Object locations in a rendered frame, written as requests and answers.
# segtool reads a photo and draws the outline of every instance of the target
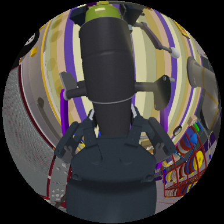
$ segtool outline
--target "green object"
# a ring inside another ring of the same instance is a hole
[[[105,16],[116,17],[121,19],[120,13],[116,7],[112,5],[99,5],[92,7],[86,11],[85,22]]]
[[[196,123],[194,123],[194,127],[196,128],[197,131],[199,131],[199,127],[197,126]]]

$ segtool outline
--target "red metal frame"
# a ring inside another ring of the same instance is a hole
[[[201,140],[199,139],[198,135],[197,135],[197,140],[198,140],[199,143],[200,143],[200,147],[198,148],[197,151],[194,151],[194,150],[193,150],[193,152],[192,152],[192,154],[191,154],[191,156],[190,156],[190,158],[189,158],[189,159],[191,159],[193,156],[195,156],[195,158],[196,158],[197,175],[194,175],[194,176],[192,176],[191,178],[188,178],[188,175],[187,175],[187,179],[181,181],[180,184],[179,184],[177,168],[180,167],[181,165],[183,165],[184,162],[181,163],[180,165],[176,166],[176,163],[175,163],[175,160],[174,160],[174,156],[172,155],[172,159],[173,159],[173,162],[174,162],[174,168],[172,168],[170,171],[168,171],[168,172],[166,172],[166,173],[163,173],[163,170],[162,170],[162,164],[161,164],[162,179],[163,179],[163,185],[164,185],[164,197],[180,197],[180,196],[181,196],[181,195],[180,195],[180,191],[179,191],[180,187],[188,186],[188,185],[191,185],[192,183],[198,181],[198,180],[201,178],[202,174],[203,174],[203,173],[205,172],[205,170],[207,169],[207,162],[206,162],[206,157],[205,157],[204,148],[203,148],[203,145],[201,144]],[[197,156],[196,156],[196,153],[197,153],[200,149],[202,149],[201,151],[202,151],[202,153],[203,153],[203,156],[204,156],[204,162],[205,162],[205,169],[203,169],[201,172],[199,172],[198,161],[197,161]],[[176,171],[176,177],[177,177],[176,180],[177,180],[177,184],[173,184],[172,186],[170,186],[170,187],[168,187],[168,188],[165,189],[164,174],[167,174],[167,175],[168,175],[168,173],[172,172],[173,170]],[[166,190],[173,190],[173,189],[177,189],[177,190],[178,190],[176,196],[166,196],[166,195],[165,195],[165,191],[166,191]]]

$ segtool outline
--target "gray ring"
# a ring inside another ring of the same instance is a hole
[[[132,97],[130,97],[130,98],[128,98],[128,99],[126,99],[126,100],[121,100],[121,101],[111,102],[111,103],[99,103],[99,102],[94,102],[94,101],[91,101],[90,99],[89,99],[89,101],[90,101],[90,102],[92,102],[92,103],[98,103],[98,104],[114,104],[114,103],[121,103],[121,102],[125,102],[125,101],[127,101],[127,100],[129,100],[129,99],[133,98],[133,96],[132,96]]]

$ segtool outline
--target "gray mesh panel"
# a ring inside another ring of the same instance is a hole
[[[3,97],[3,127],[9,151],[17,169],[40,195],[46,187],[53,150],[45,143],[25,111],[19,91],[19,67],[9,73]]]

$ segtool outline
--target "black cylinder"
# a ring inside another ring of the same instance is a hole
[[[80,28],[80,47],[86,91],[93,102],[100,133],[128,135],[135,70],[127,22],[115,17],[86,22]],[[99,104],[122,100],[127,101]]]

